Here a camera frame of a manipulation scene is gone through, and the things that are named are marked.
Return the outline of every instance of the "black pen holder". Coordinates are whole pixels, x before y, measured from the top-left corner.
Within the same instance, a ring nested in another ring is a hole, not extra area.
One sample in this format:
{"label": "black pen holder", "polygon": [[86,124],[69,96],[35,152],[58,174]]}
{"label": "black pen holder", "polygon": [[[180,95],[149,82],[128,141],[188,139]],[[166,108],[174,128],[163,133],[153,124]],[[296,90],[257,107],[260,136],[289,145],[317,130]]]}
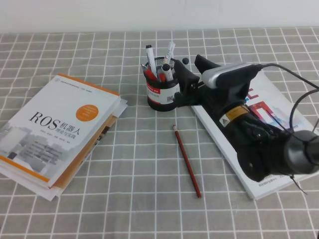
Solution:
{"label": "black pen holder", "polygon": [[[155,58],[156,70],[161,69],[163,65],[164,57]],[[175,59],[171,58],[169,62],[170,69],[173,70],[175,65]],[[146,63],[145,66],[150,69],[149,63]],[[174,94],[179,92],[179,83],[176,77],[176,74],[173,73],[173,80],[171,81],[154,81],[147,77],[146,78],[146,87],[148,94],[148,104],[149,106],[156,111],[171,111],[176,108],[176,103],[173,101]]]}

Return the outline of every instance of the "marker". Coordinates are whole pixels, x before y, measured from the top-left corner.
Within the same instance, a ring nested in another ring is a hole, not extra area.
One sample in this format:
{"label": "marker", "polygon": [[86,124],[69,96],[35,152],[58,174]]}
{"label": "marker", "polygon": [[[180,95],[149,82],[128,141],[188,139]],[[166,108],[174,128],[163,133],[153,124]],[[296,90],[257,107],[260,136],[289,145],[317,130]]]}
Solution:
{"label": "marker", "polygon": [[146,46],[146,56],[148,58],[148,62],[151,68],[151,71],[153,74],[156,76],[156,65],[155,65],[155,59],[154,59],[154,53],[153,53],[153,48],[152,45],[147,45]]}
{"label": "marker", "polygon": [[167,81],[172,81],[174,79],[169,64],[164,64],[162,70]]}
{"label": "marker", "polygon": [[166,54],[166,56],[164,57],[164,60],[163,60],[164,64],[166,64],[166,63],[169,64],[170,59],[173,56],[174,48],[175,48],[175,43],[171,41],[169,43],[169,45],[168,45],[167,54]]}

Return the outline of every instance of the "red pencil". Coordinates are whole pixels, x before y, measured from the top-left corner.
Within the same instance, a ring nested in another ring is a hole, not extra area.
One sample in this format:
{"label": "red pencil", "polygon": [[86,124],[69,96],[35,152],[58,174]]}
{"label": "red pencil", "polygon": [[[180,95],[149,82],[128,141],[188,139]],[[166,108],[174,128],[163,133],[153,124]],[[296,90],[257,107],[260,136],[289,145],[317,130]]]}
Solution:
{"label": "red pencil", "polygon": [[191,180],[192,180],[193,185],[194,185],[194,188],[195,188],[195,190],[196,190],[196,194],[197,194],[197,196],[200,198],[200,197],[201,197],[200,190],[199,190],[199,187],[198,187],[198,185],[197,185],[197,182],[196,182],[196,179],[195,179],[193,170],[191,169],[191,166],[190,166],[190,164],[189,164],[188,157],[187,157],[187,154],[186,154],[185,149],[184,149],[184,146],[183,146],[183,142],[182,142],[181,139],[180,139],[179,133],[178,133],[177,128],[176,128],[176,125],[173,125],[173,128],[174,128],[174,131],[175,131],[175,135],[176,135],[176,138],[177,138],[177,141],[178,141],[180,150],[181,150],[181,152],[182,152],[182,154],[183,154],[183,157],[184,157],[184,160],[185,160],[185,163],[186,163],[188,172],[189,172],[189,174],[190,174]]}

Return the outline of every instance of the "red pen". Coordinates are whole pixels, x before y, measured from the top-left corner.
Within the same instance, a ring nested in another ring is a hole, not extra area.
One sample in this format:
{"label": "red pen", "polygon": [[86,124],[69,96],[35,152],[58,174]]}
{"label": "red pen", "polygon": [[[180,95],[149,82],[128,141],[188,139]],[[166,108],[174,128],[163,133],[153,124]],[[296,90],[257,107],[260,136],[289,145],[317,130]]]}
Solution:
{"label": "red pen", "polygon": [[159,73],[159,79],[161,82],[165,82],[166,81],[166,77],[164,73]]}
{"label": "red pen", "polygon": [[145,65],[141,65],[143,68],[143,71],[145,75],[151,80],[151,81],[158,81],[157,77],[153,74],[153,72],[150,70],[150,68],[147,68]]}

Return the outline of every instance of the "white book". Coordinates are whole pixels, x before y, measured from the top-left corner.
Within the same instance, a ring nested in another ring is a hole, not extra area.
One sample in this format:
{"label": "white book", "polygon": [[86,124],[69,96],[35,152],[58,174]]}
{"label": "white book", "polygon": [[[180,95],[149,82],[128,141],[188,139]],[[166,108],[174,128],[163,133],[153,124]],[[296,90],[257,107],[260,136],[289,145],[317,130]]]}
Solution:
{"label": "white book", "polygon": [[[120,105],[112,112],[112,115],[116,118],[120,117],[120,115],[122,114],[122,112],[126,109],[127,107],[127,101],[126,100],[121,100]],[[92,151],[95,149],[95,147],[97,146],[97,144],[100,142],[100,140],[102,139],[102,137],[104,137],[104,131],[103,133],[100,135],[100,137],[98,137],[98,139],[96,140],[96,143],[92,146],[91,150],[89,151],[89,153],[87,154],[87,156],[83,159],[82,163],[80,164],[80,166],[77,168],[77,170],[75,171],[75,173],[73,175],[71,175],[70,179],[66,179],[67,184],[63,187],[63,188],[59,188],[56,186],[53,186],[51,188],[48,187],[43,187],[39,184],[34,183],[28,176],[27,174],[22,174],[21,172],[17,173],[14,171],[14,168],[12,168],[12,170],[1,167],[0,166],[0,173],[3,174],[4,176],[12,179],[13,181],[17,182],[18,184],[22,185],[23,187],[29,189],[30,191],[33,191],[34,193],[36,193],[37,195],[45,198],[46,200],[52,201],[52,199],[57,196],[60,197],[61,194],[64,192],[64,190],[66,189],[66,187],[69,185],[69,183],[71,182],[71,179],[76,175],[76,173],[80,170],[80,168],[82,167],[82,165],[84,164],[84,162],[90,157]]]}
{"label": "white book", "polygon": [[[250,96],[246,98],[246,105],[253,108],[256,103],[264,102],[272,111],[273,115],[281,120],[282,125],[285,128],[289,128],[289,116],[293,105],[271,83],[263,72],[259,72],[251,81],[250,88],[252,90],[249,92]],[[269,175],[261,182],[255,182],[248,178],[238,163],[236,151],[207,114],[205,109],[202,106],[192,106],[192,108],[252,199],[260,199],[293,184],[293,181],[288,176],[283,175]],[[266,123],[282,129],[271,117],[265,114],[262,108],[258,109],[258,107],[255,107],[255,110]],[[313,129],[312,124],[298,110],[295,111],[293,123],[295,131]],[[295,179],[296,181],[300,181],[313,175],[296,175]]]}
{"label": "white book", "polygon": [[0,166],[51,187],[120,101],[115,92],[55,76],[0,129]]}

